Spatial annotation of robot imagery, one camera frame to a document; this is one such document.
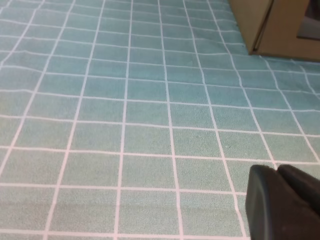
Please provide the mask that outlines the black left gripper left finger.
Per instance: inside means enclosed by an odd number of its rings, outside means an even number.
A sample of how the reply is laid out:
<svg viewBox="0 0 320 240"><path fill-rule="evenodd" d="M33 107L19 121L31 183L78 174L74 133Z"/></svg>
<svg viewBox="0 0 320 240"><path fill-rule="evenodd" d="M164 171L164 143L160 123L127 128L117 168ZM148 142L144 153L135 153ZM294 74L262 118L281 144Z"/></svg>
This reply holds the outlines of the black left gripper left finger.
<svg viewBox="0 0 320 240"><path fill-rule="evenodd" d="M252 240L318 240L320 212L315 212L266 165L249 170L245 211Z"/></svg>

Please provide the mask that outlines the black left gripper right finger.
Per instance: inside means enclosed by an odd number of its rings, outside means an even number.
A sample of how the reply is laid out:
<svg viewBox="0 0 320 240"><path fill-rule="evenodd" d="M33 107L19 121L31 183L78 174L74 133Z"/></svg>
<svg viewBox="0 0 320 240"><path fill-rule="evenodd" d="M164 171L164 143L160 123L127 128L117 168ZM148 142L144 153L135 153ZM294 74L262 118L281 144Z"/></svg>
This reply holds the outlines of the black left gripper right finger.
<svg viewBox="0 0 320 240"><path fill-rule="evenodd" d="M320 212L320 180L289 164L277 168L293 191L316 212Z"/></svg>

